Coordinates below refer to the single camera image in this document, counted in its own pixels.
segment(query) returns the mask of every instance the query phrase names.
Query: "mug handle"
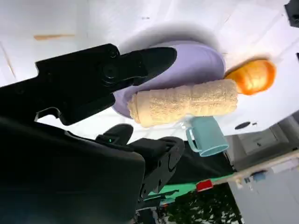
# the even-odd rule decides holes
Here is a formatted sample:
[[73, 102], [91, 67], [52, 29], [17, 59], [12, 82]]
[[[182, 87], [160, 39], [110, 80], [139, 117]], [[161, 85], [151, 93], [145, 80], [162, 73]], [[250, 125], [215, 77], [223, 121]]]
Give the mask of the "mug handle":
[[195, 144], [193, 143], [193, 140], [192, 140], [192, 137], [191, 137], [191, 134], [190, 134], [190, 131], [192, 131], [192, 127], [189, 127], [187, 130], [186, 130], [186, 136], [187, 136], [187, 139], [188, 139], [188, 142], [189, 142], [189, 145], [190, 145], [190, 148], [192, 149], [192, 151], [196, 152], [196, 153], [199, 153], [201, 152], [201, 150], [197, 149]]

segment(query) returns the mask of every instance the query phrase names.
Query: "orange stain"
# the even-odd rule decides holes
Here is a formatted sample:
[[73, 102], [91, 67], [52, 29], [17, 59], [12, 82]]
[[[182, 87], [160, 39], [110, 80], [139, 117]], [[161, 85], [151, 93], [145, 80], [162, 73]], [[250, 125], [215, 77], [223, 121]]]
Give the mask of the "orange stain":
[[60, 37], [72, 37], [74, 34], [54, 34], [54, 35], [34, 35], [33, 38], [37, 41], [45, 41], [50, 39], [56, 39]]
[[274, 83], [275, 65], [268, 60], [255, 60], [229, 73], [225, 78], [237, 83], [238, 93], [253, 95], [269, 89]]

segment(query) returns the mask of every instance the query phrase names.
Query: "red object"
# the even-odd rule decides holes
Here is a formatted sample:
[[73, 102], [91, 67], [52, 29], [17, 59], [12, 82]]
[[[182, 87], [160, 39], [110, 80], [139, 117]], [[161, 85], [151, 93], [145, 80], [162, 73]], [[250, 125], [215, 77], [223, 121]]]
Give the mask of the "red object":
[[208, 190], [208, 189], [211, 189], [213, 188], [213, 183], [211, 180], [206, 180], [206, 181], [202, 181], [202, 182], [199, 182], [198, 184], [196, 184], [196, 191], [197, 192], [200, 192], [200, 191], [203, 191], [203, 190]]

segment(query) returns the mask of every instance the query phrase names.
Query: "green foliage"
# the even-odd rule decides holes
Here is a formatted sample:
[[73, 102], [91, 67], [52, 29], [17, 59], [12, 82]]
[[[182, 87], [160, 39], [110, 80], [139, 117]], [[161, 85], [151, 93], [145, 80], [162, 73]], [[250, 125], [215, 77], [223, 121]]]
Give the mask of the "green foliage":
[[192, 192], [176, 198], [167, 208], [169, 221], [177, 224], [241, 223], [241, 214], [227, 183], [210, 190]]

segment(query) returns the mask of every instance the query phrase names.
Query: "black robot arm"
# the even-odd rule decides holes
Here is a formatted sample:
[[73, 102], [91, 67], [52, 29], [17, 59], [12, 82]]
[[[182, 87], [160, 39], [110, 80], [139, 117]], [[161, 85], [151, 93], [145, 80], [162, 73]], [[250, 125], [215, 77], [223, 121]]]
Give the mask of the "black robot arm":
[[113, 92], [168, 69], [172, 48], [120, 55], [107, 44], [37, 62], [39, 75], [0, 88], [0, 222], [125, 223], [174, 174], [181, 139], [140, 139], [118, 125], [97, 139], [35, 122], [70, 125], [114, 104]]

